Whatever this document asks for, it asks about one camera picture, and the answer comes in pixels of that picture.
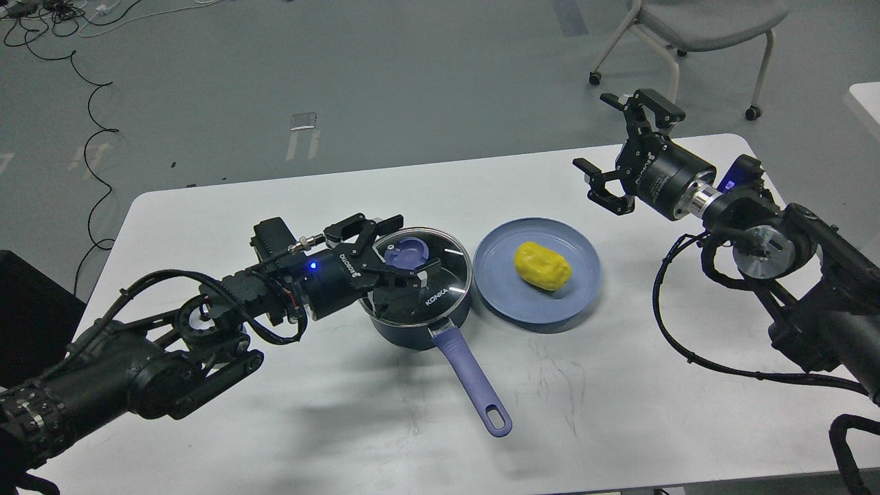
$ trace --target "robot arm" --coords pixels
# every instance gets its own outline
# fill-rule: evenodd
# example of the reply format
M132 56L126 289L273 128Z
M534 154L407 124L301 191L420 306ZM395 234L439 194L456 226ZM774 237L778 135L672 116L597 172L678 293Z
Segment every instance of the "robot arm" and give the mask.
M291 344L303 335L306 308L317 320L368 295L391 301L417 294L439 261L399 270L373 248L378 236L402 226L400 215L375 221L359 213L297 241L280 218L271 218L254 227L251 245L259 259L254 266L222 280L162 270L121 291L62 362L0 393L0 495L36 479L25 475L27 469L127 411L147 419L182 419L255 372L263 353L250 349L245 324L270 344ZM326 249L306 254L322 243ZM200 294L140 321L114 319L138 293L172 277L198 281ZM376 311L381 313L381 305ZM278 336L254 319L260 314L273 326L285 319L296 323L297 333ZM169 327L155 336L154 330ZM168 351L178 341L186 350Z
M777 206L756 159L739 157L714 186L715 168L669 138L685 114L659 93L639 90L625 99L604 94L602 101L623 113L627 141L611 172L574 160L590 184L587 197L618 215L632 212L638 197L669 220L700 218L708 232L703 271L758 296L774 319L773 347L805 372L831 371L842 363L880 405L880 269L803 206ZM645 108L654 113L657 131ZM621 182L623 196L605 188L614 180ZM715 253L727 241L733 243L740 280L715 270ZM822 278L795 299L777 279L804 266L817 248Z

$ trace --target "blue pot handle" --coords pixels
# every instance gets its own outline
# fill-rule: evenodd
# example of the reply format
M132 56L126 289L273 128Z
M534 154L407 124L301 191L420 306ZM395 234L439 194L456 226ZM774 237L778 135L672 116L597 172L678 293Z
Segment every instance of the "blue pot handle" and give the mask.
M486 378L486 374L480 368L480 364L473 357L471 349L467 347L465 338L461 335L461 330L456 326L450 326L436 333L431 341L449 360L452 369L458 376L464 386L467 396L471 398L473 407L476 408L477 414L486 425L486 429L496 437L503 437L510 433L513 423L510 421L510 415L504 409L501 399L492 388L492 384ZM492 410L498 412L504 424L501 427L495 427L488 413Z

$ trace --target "yellow potato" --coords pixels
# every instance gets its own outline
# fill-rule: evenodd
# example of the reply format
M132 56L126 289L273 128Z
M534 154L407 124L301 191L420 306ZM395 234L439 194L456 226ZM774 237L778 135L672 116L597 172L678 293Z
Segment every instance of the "yellow potato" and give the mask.
M571 265L564 256L537 242L524 242L513 255L513 266L529 284L545 291L558 291L571 278Z

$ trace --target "white table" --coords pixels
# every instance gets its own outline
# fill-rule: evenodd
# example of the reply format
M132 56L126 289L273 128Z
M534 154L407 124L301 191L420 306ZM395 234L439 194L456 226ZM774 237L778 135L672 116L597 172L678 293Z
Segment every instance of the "white table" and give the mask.
M678 142L726 169L740 137ZM555 218L584 233L604 268L598 300L568 331L538 334L478 300L463 326L513 418L489 435L437 350L386 342L360 307L313 322L300 344L255 340L266 362L182 421L127 414L37 471L67 493L545 493L606 491L836 470L827 430L840 413L876 415L859 395L757 382L689 366L654 323L660 258L696 218L672 223L645 204L618 218L586 199L571 160L605 170L618 145L148 193L137 198L86 309L158 269L215 277L254 262L252 227L281 216L298 237L348 215L436 227L471 253L513 218ZM667 325L733 366L798 371L771 349L770 319L750 294L700 273L685 252L667 275ZM802 270L799 294L815 282ZM195 284L136 299L125 321L179 306ZM279 331L291 327L281 327ZM876 439L851 434L863 467Z
M880 82L851 85L843 100L871 134L880 140Z

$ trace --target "gray chair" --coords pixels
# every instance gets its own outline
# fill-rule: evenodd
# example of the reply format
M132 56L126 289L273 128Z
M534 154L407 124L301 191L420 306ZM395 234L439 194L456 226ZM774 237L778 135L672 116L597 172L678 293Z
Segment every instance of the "gray chair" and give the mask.
M773 28L788 15L788 7L782 0L626 1L629 13L590 68L590 84L598 85L602 80L599 65L627 30L641 38L669 64L672 76L666 96L673 102L678 93L678 64L670 53L671 49L675 48L678 56L685 56L688 52L732 47L764 34L767 38L764 60L752 94L752 105L745 111L745 118L750 121L761 116L759 98L773 50Z

